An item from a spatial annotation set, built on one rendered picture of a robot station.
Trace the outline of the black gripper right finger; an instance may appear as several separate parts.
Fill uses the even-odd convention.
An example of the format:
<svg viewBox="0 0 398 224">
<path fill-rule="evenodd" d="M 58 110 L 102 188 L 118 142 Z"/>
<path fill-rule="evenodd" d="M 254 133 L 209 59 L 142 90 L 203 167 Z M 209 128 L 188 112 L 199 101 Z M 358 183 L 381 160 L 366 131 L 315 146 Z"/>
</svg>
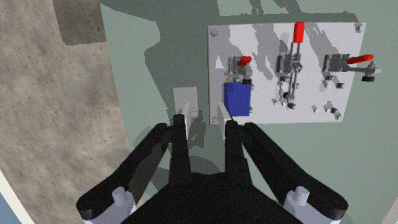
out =
<svg viewBox="0 0 398 224">
<path fill-rule="evenodd" d="M 217 119 L 225 140 L 230 224 L 256 224 L 259 214 L 242 145 L 285 210 L 304 224 L 339 224 L 348 209 L 344 197 L 307 174 L 255 123 L 238 125 L 223 102 L 218 102 Z"/>
</svg>

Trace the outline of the dark blue rectangular plate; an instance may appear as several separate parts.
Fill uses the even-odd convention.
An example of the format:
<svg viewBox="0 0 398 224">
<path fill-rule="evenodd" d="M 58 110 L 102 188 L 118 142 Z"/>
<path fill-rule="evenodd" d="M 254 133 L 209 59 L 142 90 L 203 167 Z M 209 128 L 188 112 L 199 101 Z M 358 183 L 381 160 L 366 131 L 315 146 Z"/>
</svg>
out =
<svg viewBox="0 0 398 224">
<path fill-rule="evenodd" d="M 224 83 L 224 105 L 231 116 L 249 116 L 251 84 Z"/>
</svg>

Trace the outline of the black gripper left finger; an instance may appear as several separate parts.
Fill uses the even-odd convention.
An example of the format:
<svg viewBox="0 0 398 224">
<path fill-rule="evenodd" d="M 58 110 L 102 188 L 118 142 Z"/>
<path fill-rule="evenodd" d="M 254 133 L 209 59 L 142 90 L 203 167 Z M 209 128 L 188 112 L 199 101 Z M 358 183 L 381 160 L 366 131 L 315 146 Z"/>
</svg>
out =
<svg viewBox="0 0 398 224">
<path fill-rule="evenodd" d="M 172 143 L 166 210 L 169 224 L 194 224 L 196 202 L 188 154 L 191 103 L 173 116 L 174 125 L 159 123 L 113 174 L 83 194 L 76 208 L 85 224 L 120 224 L 134 211 Z M 173 140 L 172 140 L 173 138 Z"/>
</svg>

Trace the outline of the grey fixture plate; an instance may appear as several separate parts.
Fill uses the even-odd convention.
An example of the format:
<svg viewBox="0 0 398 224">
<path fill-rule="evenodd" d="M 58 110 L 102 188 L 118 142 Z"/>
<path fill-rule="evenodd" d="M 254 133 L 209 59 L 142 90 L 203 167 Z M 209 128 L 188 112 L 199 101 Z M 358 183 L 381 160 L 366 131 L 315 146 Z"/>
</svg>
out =
<svg viewBox="0 0 398 224">
<path fill-rule="evenodd" d="M 324 72 L 325 55 L 358 57 L 365 30 L 357 33 L 356 27 L 366 26 L 366 22 L 304 23 L 300 46 L 304 68 L 297 76 L 295 109 L 288 108 L 287 99 L 283 98 L 289 82 L 280 81 L 280 77 L 290 77 L 291 73 L 276 72 L 278 56 L 290 53 L 295 22 L 208 26 L 210 124 L 219 124 L 214 117 L 218 102 L 224 103 L 224 83 L 233 82 L 233 78 L 241 78 L 241 82 L 244 79 L 243 74 L 229 74 L 229 57 L 234 56 L 252 58 L 249 63 L 254 84 L 252 113 L 232 116 L 238 124 L 342 122 L 335 116 L 344 116 L 355 72 Z M 326 76 L 335 76 L 335 80 L 325 80 Z M 344 83 L 344 89 L 337 88 L 337 83 Z M 325 84 L 330 84 L 330 88 L 325 88 Z M 281 89 L 280 85 L 285 88 Z M 274 102 L 279 105 L 275 106 Z M 283 106 L 282 102 L 287 105 Z M 314 112 L 315 108 L 319 109 L 318 113 Z M 336 108 L 338 112 L 328 113 L 326 108 Z"/>
</svg>

